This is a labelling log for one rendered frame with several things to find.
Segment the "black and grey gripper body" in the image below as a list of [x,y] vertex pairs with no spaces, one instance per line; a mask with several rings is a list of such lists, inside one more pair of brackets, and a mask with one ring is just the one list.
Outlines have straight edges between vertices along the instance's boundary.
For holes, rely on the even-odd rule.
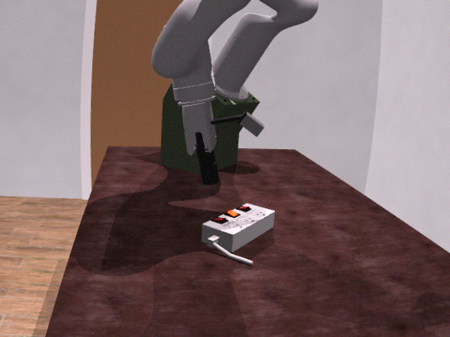
[[216,97],[212,96],[211,98],[194,102],[178,103],[179,106],[182,106],[186,147],[189,155],[193,155],[196,151],[195,144],[197,144],[197,139],[195,133],[202,133],[204,149],[208,149],[209,153],[216,146],[216,128],[215,124],[211,125],[211,120],[214,118],[210,102],[214,99]]

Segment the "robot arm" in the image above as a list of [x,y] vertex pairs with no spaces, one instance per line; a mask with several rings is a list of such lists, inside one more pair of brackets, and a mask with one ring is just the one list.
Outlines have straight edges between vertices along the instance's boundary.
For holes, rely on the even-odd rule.
[[208,39],[251,0],[184,0],[174,11],[152,51],[152,67],[171,78],[174,100],[181,103],[218,93],[245,101],[243,85],[278,33],[309,21],[318,0],[259,0],[277,14],[246,13],[212,63]]

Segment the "white power strip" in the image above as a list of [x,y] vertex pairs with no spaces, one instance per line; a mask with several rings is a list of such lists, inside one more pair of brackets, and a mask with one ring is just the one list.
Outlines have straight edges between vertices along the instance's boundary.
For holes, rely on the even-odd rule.
[[203,223],[201,241],[234,260],[252,265],[251,260],[231,253],[273,228],[274,217],[273,210],[244,204]]

